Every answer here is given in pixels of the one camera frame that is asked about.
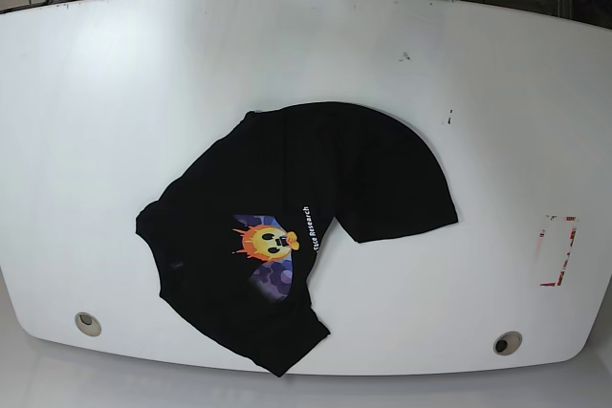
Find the cartoon sun character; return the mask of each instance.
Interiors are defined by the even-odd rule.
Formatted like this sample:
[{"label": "cartoon sun character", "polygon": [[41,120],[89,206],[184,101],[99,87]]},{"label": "cartoon sun character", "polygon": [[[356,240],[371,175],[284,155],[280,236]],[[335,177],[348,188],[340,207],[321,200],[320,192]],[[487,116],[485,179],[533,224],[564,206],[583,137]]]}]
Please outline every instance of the cartoon sun character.
[{"label": "cartoon sun character", "polygon": [[270,262],[285,258],[292,250],[299,249],[297,235],[277,226],[257,225],[249,226],[247,231],[234,231],[242,235],[242,248],[236,253],[247,253],[249,258]]}]

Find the t-shirt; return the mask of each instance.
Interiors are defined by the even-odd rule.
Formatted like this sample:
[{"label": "t-shirt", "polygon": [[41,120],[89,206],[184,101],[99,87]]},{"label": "t-shirt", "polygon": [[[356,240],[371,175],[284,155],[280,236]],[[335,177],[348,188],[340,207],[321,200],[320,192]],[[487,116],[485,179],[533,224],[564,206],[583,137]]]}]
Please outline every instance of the t-shirt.
[{"label": "t-shirt", "polygon": [[248,112],[142,211],[136,231],[163,300],[282,376],[329,334],[306,281],[334,218],[358,243],[457,222],[419,136],[381,112],[320,102]]}]

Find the graphic print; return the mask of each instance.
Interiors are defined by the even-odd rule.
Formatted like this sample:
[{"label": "graphic print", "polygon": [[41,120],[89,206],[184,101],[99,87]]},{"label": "graphic print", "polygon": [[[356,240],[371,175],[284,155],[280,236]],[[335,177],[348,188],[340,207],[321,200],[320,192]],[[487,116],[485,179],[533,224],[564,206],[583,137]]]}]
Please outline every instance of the graphic print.
[{"label": "graphic print", "polygon": [[247,230],[234,229],[242,236],[242,248],[236,253],[246,253],[264,263],[251,275],[251,282],[272,301],[287,298],[294,274],[292,250],[299,249],[297,235],[285,231],[276,218],[268,215],[234,215]]}]

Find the white tabletop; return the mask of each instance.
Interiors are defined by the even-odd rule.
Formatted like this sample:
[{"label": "white tabletop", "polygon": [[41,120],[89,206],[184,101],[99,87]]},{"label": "white tabletop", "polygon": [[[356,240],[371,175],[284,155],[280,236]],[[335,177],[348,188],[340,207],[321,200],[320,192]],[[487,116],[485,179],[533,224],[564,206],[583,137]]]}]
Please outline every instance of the white tabletop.
[{"label": "white tabletop", "polygon": [[[96,0],[4,15],[0,36],[0,266],[33,336],[257,370],[157,296],[134,219],[247,111],[341,100],[424,137],[460,223],[365,245],[330,228],[311,288],[332,334],[292,372],[461,372],[582,348],[612,273],[611,32],[436,0]],[[563,283],[542,287],[573,225]],[[509,331],[521,348],[496,355]]]}]

